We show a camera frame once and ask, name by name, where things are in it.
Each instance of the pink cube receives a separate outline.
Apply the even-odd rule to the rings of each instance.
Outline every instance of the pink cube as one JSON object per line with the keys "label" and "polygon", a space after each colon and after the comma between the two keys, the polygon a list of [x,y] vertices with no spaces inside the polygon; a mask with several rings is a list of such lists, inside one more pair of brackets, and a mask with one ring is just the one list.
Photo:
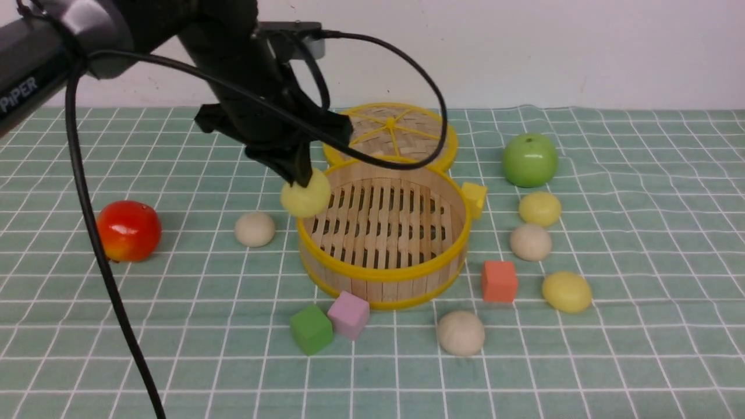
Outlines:
{"label": "pink cube", "polygon": [[342,291],[326,315],[331,319],[336,333],[354,341],[370,319],[370,303]]}

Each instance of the red apple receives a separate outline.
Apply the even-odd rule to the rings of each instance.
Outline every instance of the red apple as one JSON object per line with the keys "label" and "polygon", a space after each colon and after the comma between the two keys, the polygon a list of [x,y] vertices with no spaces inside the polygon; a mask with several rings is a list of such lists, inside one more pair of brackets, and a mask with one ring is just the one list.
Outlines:
{"label": "red apple", "polygon": [[141,262],[158,247],[162,228],[158,214],[137,201],[116,201],[96,219],[106,256],[113,262]]}

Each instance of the yellow dough ball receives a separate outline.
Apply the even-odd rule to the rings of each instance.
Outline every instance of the yellow dough ball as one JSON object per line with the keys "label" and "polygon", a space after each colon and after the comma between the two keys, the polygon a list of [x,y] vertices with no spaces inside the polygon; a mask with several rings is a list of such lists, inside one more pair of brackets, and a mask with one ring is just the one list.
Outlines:
{"label": "yellow dough ball", "polygon": [[293,183],[292,186],[285,183],[279,201],[293,217],[307,218],[320,214],[329,205],[330,198],[329,179],[321,170],[313,168],[307,188],[297,183]]}
{"label": "yellow dough ball", "polygon": [[592,303],[592,290],[585,278],[569,271],[558,271],[543,280],[543,298],[553,308],[578,313]]}
{"label": "yellow dough ball", "polygon": [[548,227],[559,221],[561,201],[549,192],[533,192],[520,200],[518,211],[522,221]]}

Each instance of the green cube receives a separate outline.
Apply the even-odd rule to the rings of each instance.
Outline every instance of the green cube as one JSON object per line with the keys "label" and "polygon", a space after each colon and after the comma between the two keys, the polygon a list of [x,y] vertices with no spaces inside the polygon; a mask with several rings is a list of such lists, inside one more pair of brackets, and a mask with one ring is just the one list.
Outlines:
{"label": "green cube", "polygon": [[315,305],[307,306],[290,317],[290,329],[295,343],[308,356],[318,353],[334,341],[331,320]]}

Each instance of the yellow rim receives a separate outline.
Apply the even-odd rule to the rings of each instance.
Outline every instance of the yellow rim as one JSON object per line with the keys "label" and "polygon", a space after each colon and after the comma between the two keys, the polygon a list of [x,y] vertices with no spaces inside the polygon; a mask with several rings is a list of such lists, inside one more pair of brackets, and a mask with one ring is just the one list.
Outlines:
{"label": "yellow rim", "polygon": [[[404,157],[385,156],[381,158],[389,161],[399,161],[406,163],[415,162],[415,160]],[[360,162],[358,160],[347,160],[344,163],[340,163],[336,166],[332,166],[331,168],[326,169],[326,175],[353,164],[366,163]],[[408,266],[406,268],[374,269],[350,265],[348,263],[341,262],[338,259],[334,259],[326,252],[322,251],[320,247],[318,247],[315,243],[313,243],[310,235],[308,234],[308,231],[305,229],[302,218],[297,219],[297,231],[300,237],[300,241],[305,245],[305,248],[308,249],[308,252],[315,259],[319,260],[322,265],[344,276],[364,278],[366,281],[380,283],[401,282],[411,280],[413,278],[423,277],[427,274],[430,274],[431,272],[442,268],[443,266],[450,263],[450,261],[453,260],[453,258],[455,258],[468,244],[468,237],[471,232],[471,208],[466,201],[465,195],[463,195],[463,191],[449,176],[429,166],[426,166],[425,169],[432,171],[433,173],[444,179],[448,184],[450,184],[450,186],[452,186],[457,191],[458,196],[463,201],[463,207],[466,210],[466,219],[463,220],[463,229],[460,231],[460,235],[458,236],[458,238],[455,240],[455,242],[453,242],[452,246],[450,246],[447,250],[437,255],[433,259],[428,260],[424,263],[420,263],[419,265]]]}
{"label": "yellow rim", "polygon": [[[429,116],[430,118],[433,118],[439,122],[442,121],[442,118],[440,118],[439,115],[423,107],[412,106],[409,104],[400,104],[400,103],[395,103],[395,102],[378,102],[378,103],[364,104],[364,105],[353,107],[351,109],[340,112],[340,114],[352,115],[368,107],[403,107],[403,108],[406,108],[404,111],[398,114],[398,116],[396,117],[396,121],[399,118],[401,118],[403,115],[406,115],[407,113],[411,111],[417,111],[419,113],[423,113],[426,116]],[[368,116],[365,116],[365,118],[368,118],[373,121],[376,120],[375,118],[371,118]],[[354,138],[352,139],[352,143],[355,143],[363,139],[364,137],[370,135],[371,133],[377,132],[378,130],[374,130],[369,133],[365,133],[362,136]],[[439,138],[440,138],[440,134],[438,132],[438,134],[434,136],[433,141],[436,141]],[[448,134],[446,137],[445,147],[440,155],[440,158],[432,162],[430,166],[432,166],[433,168],[439,171],[443,171],[443,172],[448,171],[450,167],[453,165],[453,162],[455,161],[455,157],[457,155],[457,148],[458,148],[458,135],[455,132],[455,129],[452,127],[452,125],[448,124]],[[329,166],[336,166],[336,165],[339,165],[341,163],[348,161],[342,158],[341,153],[339,151],[337,151],[335,148],[327,144],[323,144],[323,153],[326,155],[326,161],[329,163]],[[392,157],[400,157],[398,147],[396,147],[396,156],[392,156]]]}
{"label": "yellow rim", "polygon": [[[328,286],[326,283],[324,283],[316,274],[313,272],[309,267],[308,263],[305,261],[305,257],[302,256],[302,253],[300,254],[300,262],[305,267],[305,270],[308,272],[308,276],[311,278],[314,284],[323,292],[328,294],[332,298],[339,297],[340,291],[333,289],[332,287]],[[403,310],[403,309],[409,309],[411,307],[418,306],[420,304],[424,304],[428,302],[429,300],[432,300],[433,298],[437,297],[438,295],[445,292],[446,289],[450,288],[450,286],[453,285],[455,280],[460,276],[460,272],[463,270],[463,265],[465,265],[466,260],[464,259],[459,265],[458,270],[455,272],[455,275],[450,277],[448,279],[448,282],[442,284],[439,288],[435,289],[432,292],[429,292],[424,295],[420,295],[419,297],[415,298],[409,298],[407,300],[399,300],[399,301],[383,301],[383,302],[374,302],[370,303],[370,308],[373,310],[380,310],[380,311],[387,311],[387,310]]]}

